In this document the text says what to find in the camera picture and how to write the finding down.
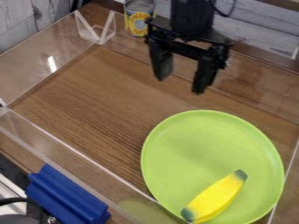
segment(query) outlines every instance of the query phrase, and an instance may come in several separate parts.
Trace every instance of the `green plate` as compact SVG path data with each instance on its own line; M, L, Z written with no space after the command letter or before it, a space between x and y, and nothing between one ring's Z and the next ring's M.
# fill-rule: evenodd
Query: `green plate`
M284 167L260 130L226 113L194 110L166 119L144 141L142 169L147 187L176 216L218 180L242 169L247 182L228 209L210 224L260 219L279 200Z

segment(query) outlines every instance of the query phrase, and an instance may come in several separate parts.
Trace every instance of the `white object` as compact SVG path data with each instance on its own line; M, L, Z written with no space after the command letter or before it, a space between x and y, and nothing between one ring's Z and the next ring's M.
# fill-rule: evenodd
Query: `white object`
M0 174L0 200L21 197L27 198L23 189ZM0 206L0 215L3 214L23 214L25 215L27 203L13 203L7 206Z

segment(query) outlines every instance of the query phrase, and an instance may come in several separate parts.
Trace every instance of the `yellow banana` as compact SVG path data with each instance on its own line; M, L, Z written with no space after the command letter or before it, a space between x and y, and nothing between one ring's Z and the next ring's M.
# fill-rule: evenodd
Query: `yellow banana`
M219 180L182 210L182 217L196 224L215 218L236 198L247 178L248 175L238 170Z

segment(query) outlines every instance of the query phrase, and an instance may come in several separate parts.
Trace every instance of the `blue plastic block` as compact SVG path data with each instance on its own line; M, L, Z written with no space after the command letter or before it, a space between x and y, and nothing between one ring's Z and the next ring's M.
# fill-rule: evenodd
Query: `blue plastic block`
M49 165L29 175L25 194L64 224L104 224L108 206Z

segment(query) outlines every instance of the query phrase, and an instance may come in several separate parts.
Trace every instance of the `plate rim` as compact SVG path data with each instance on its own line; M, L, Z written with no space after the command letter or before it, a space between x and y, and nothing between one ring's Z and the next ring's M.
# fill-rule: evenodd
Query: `plate rim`
M143 178L144 178L144 183L146 183L146 187L148 189L148 191L151 192L151 194L154 195L154 198L156 199L155 197L155 194L154 192L151 191L150 189L150 186L148 186L148 181L146 179L146 168L144 168L144 160L146 160L146 146L148 145L148 142L151 141L151 138L152 138L152 135L154 133L156 132L158 129L160 129L162 125L164 125L166 123L168 123L172 119L175 119L178 116L184 116L187 114L192 114L192 113L212 113L212 114L218 114L218 115L222 115L222 116L227 116L235 120L238 120L239 122L244 123L252 130L255 130L255 132L266 139L266 141L268 142L268 144L271 145L271 148L275 153L275 156L278 157L278 163L279 163L279 171L280 171L280 189L279 189L279 194L276 195L276 198L275 198L275 202L271 204L271 206L268 207L268 209L266 209L266 211L256 217L254 218L251 221L248 222L243 222L243 223L239 223L239 224L250 224L255 221L258 221L259 219L262 219L267 214L268 212L272 210L272 208L275 207L276 203L279 202L280 200L280 197L282 197L282 194L283 194L283 190L284 190L284 185L286 185L286 169L284 169L284 164L283 164L283 160L282 160L282 157L280 157L280 154L276 150L276 147L272 143L272 141L268 139L267 135L264 134L264 132L250 122L247 122L243 118L232 115L232 114L228 114L226 112L222 112L222 111L218 111L218 110L208 110L208 109L195 109L195 110L187 110L187 111L183 111L175 115L170 115L167 118L164 118L154 127L154 129L151 130L150 134L147 135L146 137L146 140L144 140L144 144L143 144L143 149L142 149L142 155L140 155L140 167L142 167L142 174L143 174ZM164 205L163 203L156 199L156 201L159 202L159 204L164 207L164 209L172 214L175 215L178 218L182 219L180 216L178 216Z

